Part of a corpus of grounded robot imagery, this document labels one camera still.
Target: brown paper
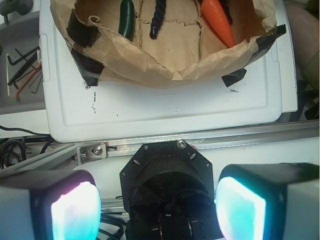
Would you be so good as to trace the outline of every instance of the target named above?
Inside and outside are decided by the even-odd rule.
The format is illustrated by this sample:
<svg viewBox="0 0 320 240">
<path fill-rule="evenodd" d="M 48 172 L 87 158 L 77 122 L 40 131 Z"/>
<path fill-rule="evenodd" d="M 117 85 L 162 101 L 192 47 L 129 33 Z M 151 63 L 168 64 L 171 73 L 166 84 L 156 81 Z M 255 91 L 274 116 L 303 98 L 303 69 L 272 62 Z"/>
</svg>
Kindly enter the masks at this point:
<svg viewBox="0 0 320 240">
<path fill-rule="evenodd" d="M 117 33 L 120 0 L 51 0 L 66 43 L 104 65 L 100 80 L 167 89 L 219 78 L 243 68 L 258 51 L 256 39 L 276 27 L 274 0 L 229 0 L 236 46 L 227 48 L 201 16 L 198 0 L 167 0 L 157 40 L 149 37 L 155 0 L 133 0 L 132 42 Z M 67 33 L 72 13 L 100 36 L 79 47 Z"/>
</svg>

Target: black tape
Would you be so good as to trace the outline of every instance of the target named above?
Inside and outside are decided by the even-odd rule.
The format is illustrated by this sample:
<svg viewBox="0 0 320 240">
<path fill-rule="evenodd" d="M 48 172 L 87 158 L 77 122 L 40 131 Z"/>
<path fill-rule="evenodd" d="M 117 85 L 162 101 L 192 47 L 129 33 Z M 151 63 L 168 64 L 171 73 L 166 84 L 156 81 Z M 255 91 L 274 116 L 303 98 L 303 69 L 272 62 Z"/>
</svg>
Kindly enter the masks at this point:
<svg viewBox="0 0 320 240">
<path fill-rule="evenodd" d="M 245 77 L 246 72 L 247 72 L 247 70 L 245 70 L 244 68 L 241 68 L 237 71 L 234 71 L 228 75 L 223 76 L 222 80 L 223 80 L 225 86 L 228 88 L 231 85 L 242 80 Z"/>
<path fill-rule="evenodd" d="M 98 86 L 98 79 L 105 66 L 101 62 L 83 55 L 74 48 L 71 50 L 71 55 L 86 84 L 90 87 Z"/>
<path fill-rule="evenodd" d="M 258 59 L 263 57 L 265 54 L 267 54 L 267 52 L 270 50 L 272 45 L 275 43 L 276 39 L 284 35 L 286 32 L 287 32 L 286 25 L 283 24 L 276 27 L 276 34 L 273 34 L 270 36 L 261 36 L 257 38 L 256 43 L 258 44 L 258 51 L 252 55 L 247 65 L 257 61 Z M 244 68 L 242 68 L 228 75 L 223 76 L 222 80 L 225 86 L 228 88 L 231 85 L 242 80 L 245 77 L 246 72 L 247 71 Z"/>
<path fill-rule="evenodd" d="M 281 37 L 286 32 L 287 32 L 287 28 L 286 28 L 286 25 L 284 24 L 276 27 L 276 34 L 273 34 L 270 36 L 261 36 L 257 38 L 256 43 L 258 44 L 258 51 L 252 55 L 247 65 L 257 61 L 262 56 L 267 54 L 267 52 L 270 50 L 270 48 L 275 43 L 277 38 Z"/>
<path fill-rule="evenodd" d="M 66 31 L 69 37 L 83 48 L 91 48 L 101 36 L 98 27 L 86 26 L 79 21 L 74 9 L 72 9 Z"/>
</svg>

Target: glowing lens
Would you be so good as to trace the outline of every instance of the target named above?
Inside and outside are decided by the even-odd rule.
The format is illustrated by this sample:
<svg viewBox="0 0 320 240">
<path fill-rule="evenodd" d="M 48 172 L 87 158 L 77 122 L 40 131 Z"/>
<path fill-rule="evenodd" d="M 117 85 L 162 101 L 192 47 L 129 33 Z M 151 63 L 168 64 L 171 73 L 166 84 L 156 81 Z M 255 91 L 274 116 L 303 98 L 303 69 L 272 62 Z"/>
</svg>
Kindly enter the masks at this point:
<svg viewBox="0 0 320 240">
<path fill-rule="evenodd" d="M 216 213 L 227 240 L 262 240 L 266 200 L 233 177 L 222 178 L 216 189 Z"/>
<path fill-rule="evenodd" d="M 98 189 L 86 181 L 51 205 L 53 240 L 95 240 L 101 215 Z"/>
</svg>

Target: screw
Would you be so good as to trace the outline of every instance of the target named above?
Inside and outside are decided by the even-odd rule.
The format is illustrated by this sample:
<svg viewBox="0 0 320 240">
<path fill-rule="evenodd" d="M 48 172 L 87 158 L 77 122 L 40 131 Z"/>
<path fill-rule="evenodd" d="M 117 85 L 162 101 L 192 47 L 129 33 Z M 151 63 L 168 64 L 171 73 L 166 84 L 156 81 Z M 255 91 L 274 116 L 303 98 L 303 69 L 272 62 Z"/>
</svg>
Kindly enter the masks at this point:
<svg viewBox="0 0 320 240">
<path fill-rule="evenodd" d="M 96 146 L 93 150 L 92 150 L 92 152 L 93 152 L 93 154 L 94 155 L 101 155 L 102 153 L 103 153 L 103 149 L 102 149 L 102 147 L 101 146 Z"/>
<path fill-rule="evenodd" d="M 185 140 L 180 139 L 176 142 L 176 145 L 178 146 L 178 148 L 184 149 L 187 146 L 187 143 Z"/>
<path fill-rule="evenodd" d="M 82 159 L 86 159 L 88 157 L 88 153 L 86 150 L 83 150 L 81 153 L 80 153 L 80 158 Z"/>
</svg>

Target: carrot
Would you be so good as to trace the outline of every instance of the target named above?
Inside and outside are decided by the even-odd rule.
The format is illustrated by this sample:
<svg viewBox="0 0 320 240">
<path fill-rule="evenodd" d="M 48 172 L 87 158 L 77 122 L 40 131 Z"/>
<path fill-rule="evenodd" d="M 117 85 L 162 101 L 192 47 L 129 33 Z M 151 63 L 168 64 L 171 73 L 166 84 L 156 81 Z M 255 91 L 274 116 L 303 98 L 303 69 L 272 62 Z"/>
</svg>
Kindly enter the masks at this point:
<svg viewBox="0 0 320 240">
<path fill-rule="evenodd" d="M 236 45 L 229 21 L 219 0 L 203 0 L 201 12 L 229 48 Z"/>
</svg>

